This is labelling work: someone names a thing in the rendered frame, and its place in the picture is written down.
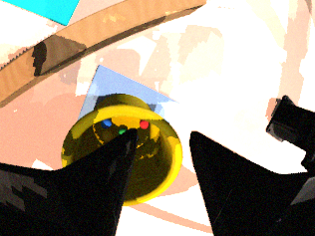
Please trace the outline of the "tan wooden bar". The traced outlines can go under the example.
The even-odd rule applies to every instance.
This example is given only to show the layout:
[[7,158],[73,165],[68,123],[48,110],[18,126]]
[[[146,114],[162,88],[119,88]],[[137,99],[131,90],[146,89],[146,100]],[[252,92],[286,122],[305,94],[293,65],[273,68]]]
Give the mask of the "tan wooden bar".
[[0,107],[113,42],[194,13],[206,0],[123,0],[32,46],[0,70]]

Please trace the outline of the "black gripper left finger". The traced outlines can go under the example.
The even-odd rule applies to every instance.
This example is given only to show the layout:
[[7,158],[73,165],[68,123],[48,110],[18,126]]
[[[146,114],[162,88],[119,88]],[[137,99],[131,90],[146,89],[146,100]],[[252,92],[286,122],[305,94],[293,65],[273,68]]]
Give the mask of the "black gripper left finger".
[[69,236],[116,236],[137,142],[130,128],[56,170],[0,162],[0,207],[58,223]]

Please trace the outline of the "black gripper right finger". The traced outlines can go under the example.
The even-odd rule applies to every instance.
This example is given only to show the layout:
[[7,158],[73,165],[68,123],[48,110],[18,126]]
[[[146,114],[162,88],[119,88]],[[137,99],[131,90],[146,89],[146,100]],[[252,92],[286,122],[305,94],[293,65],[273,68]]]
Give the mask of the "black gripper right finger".
[[213,236],[269,236],[315,198],[315,170],[275,173],[194,130],[189,148]]

